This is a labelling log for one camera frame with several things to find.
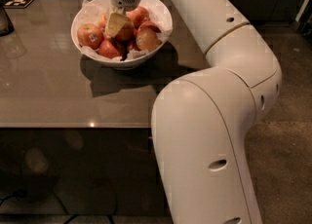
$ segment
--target cable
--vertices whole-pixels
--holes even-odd
[[[8,196],[8,197],[5,197],[3,199],[0,199],[0,206],[7,200],[9,200],[10,198],[16,198],[17,200],[20,199],[20,198],[25,198],[27,196],[27,192],[25,190],[17,190],[17,191],[14,191],[12,193],[11,196]]]
[[[66,206],[64,205],[64,203],[61,201],[59,195],[54,191],[52,190],[52,195],[56,198],[56,200],[58,201],[59,205],[61,206],[61,208],[63,209],[63,211],[65,212],[65,214],[69,214]]]
[[[109,220],[109,224],[115,224],[113,217],[110,214],[106,215],[108,220]]]
[[[66,220],[63,224],[68,224],[70,221],[72,221],[73,219],[77,218],[79,216],[79,214],[74,214],[72,215],[68,220]]]

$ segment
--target red apple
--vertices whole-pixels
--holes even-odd
[[[98,54],[101,56],[105,56],[108,58],[114,58],[116,56],[123,56],[125,54],[125,48],[122,44],[118,44],[118,42],[115,42],[115,45],[113,45],[113,41],[109,39],[103,40],[103,42],[100,44],[98,48]]]
[[[80,46],[88,46],[92,49],[97,49],[104,39],[103,32],[100,28],[91,23],[79,26],[77,37]]]
[[[142,6],[137,6],[134,10],[127,12],[127,17],[134,23],[135,28],[150,20],[149,12]]]
[[[137,32],[136,45],[140,50],[148,50],[151,52],[161,44],[162,41],[158,39],[156,32],[151,28],[146,27]]]
[[[134,25],[131,21],[127,22],[116,34],[117,41],[129,41],[134,36]]]
[[[151,29],[152,29],[153,31],[155,31],[156,33],[160,33],[160,32],[161,32],[161,30],[160,30],[158,24],[156,24],[155,22],[153,22],[153,21],[151,21],[151,20],[147,20],[147,21],[143,22],[143,23],[139,26],[137,32],[140,32],[142,29],[144,29],[144,28],[146,28],[146,27],[151,28]]]

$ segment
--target floor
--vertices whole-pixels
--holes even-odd
[[[246,137],[263,224],[312,219],[312,40],[287,23],[257,27],[280,60],[283,86],[273,110]],[[164,216],[0,215],[0,223],[171,224]]]

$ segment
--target bowl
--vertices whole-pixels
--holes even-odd
[[[83,5],[82,9],[78,12],[71,25],[71,38],[77,49],[85,56],[99,62],[105,66],[119,68],[119,69],[132,69],[135,68],[148,59],[153,57],[167,42],[173,31],[173,19],[170,11],[166,5],[160,0],[141,0],[140,6],[145,7],[150,15],[150,19],[157,23],[162,30],[160,39],[162,44],[155,50],[146,55],[137,58],[127,58],[123,61],[118,59],[110,59],[104,56],[95,54],[95,51],[82,48],[79,45],[77,30],[78,27],[83,23],[95,23],[97,24],[98,18],[103,13],[108,13],[110,1],[109,0],[92,0]]]

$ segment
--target glossy table surface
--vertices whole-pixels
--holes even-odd
[[[0,37],[0,127],[148,128],[157,93],[208,67],[170,0],[162,1],[174,32],[145,64],[121,71],[82,56],[70,28],[83,1],[35,0],[6,9],[15,32]]]

